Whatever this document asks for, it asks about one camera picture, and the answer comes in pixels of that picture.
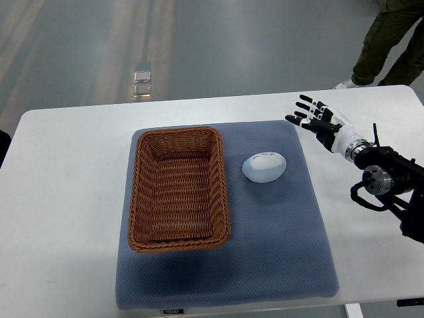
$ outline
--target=wicker basket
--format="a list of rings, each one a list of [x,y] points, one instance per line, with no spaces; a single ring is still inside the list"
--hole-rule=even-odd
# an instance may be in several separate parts
[[[219,247],[230,236],[221,134],[213,127],[147,131],[134,159],[128,242],[136,252]]]

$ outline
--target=robot finger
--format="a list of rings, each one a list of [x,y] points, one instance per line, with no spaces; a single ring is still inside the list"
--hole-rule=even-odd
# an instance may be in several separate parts
[[[310,124],[312,121],[316,121],[316,119],[310,119],[308,117],[299,117],[299,116],[293,116],[293,115],[287,115],[285,118],[287,121],[291,122],[292,124],[295,124],[296,126],[299,126],[303,129],[306,129],[308,131],[312,131],[313,133],[315,133],[315,130]]]
[[[316,101],[312,98],[310,98],[309,96],[306,95],[300,95],[299,96],[300,99],[302,99],[303,101],[307,101],[308,103],[316,106],[316,108],[318,108],[321,112],[324,111],[325,108],[327,108],[328,106],[326,104],[324,104],[322,101]]]
[[[306,111],[309,111],[313,116],[317,118],[322,114],[322,112],[315,106],[308,106],[303,103],[300,103],[299,101],[296,102],[296,106],[298,106],[299,108],[305,109]]]
[[[334,133],[337,133],[342,127],[341,125],[334,125],[332,123],[320,121],[314,118],[302,119],[299,126],[309,131],[313,131],[314,133],[324,133],[328,135],[333,135]]]
[[[307,115],[304,113],[301,113],[300,111],[295,111],[294,112],[295,116],[301,117],[301,118],[307,118]]]

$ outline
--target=person's leg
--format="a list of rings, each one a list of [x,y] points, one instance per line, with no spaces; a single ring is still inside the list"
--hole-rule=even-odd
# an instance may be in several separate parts
[[[369,85],[381,72],[393,46],[399,44],[405,33],[420,19],[414,1],[388,0],[370,27],[362,53],[353,67],[352,81]]]
[[[378,85],[411,85],[424,70],[424,19],[417,25],[404,53]]]

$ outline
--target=white sneaker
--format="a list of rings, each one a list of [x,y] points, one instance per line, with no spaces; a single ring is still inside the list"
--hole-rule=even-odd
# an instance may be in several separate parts
[[[351,79],[347,79],[342,81],[340,84],[335,86],[333,89],[346,89],[346,88],[358,88],[358,87],[366,87],[367,85],[356,85]]]

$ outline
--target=gray floor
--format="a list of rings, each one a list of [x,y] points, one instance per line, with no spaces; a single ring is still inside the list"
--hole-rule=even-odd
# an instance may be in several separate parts
[[[0,0],[0,129],[13,135],[31,109],[331,89],[350,77],[378,9],[377,0]],[[150,99],[133,97],[141,68],[152,70]],[[424,76],[411,87],[424,102]],[[424,316],[394,302],[362,307],[365,318]],[[338,306],[243,317],[346,315]]]

